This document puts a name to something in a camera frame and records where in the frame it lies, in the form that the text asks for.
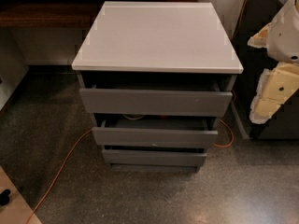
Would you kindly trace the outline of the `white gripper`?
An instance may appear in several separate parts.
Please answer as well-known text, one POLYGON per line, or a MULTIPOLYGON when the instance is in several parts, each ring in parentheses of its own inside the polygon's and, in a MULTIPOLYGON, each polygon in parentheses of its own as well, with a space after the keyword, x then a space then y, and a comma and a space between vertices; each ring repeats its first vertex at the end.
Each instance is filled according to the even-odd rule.
POLYGON ((248 45, 261 49, 266 42, 268 56, 285 63, 278 63, 273 70, 264 69, 260 76, 249 113, 255 124, 266 123, 299 89, 298 0, 288 0, 271 23, 249 39, 248 45))

